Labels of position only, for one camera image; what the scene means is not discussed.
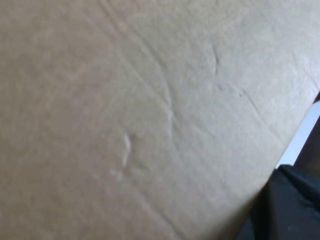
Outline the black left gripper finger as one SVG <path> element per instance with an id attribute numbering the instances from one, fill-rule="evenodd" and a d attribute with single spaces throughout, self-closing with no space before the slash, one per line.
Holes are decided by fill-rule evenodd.
<path id="1" fill-rule="evenodd" d="M 235 239 L 318 240 L 320 180 L 292 165 L 275 169 Z"/>

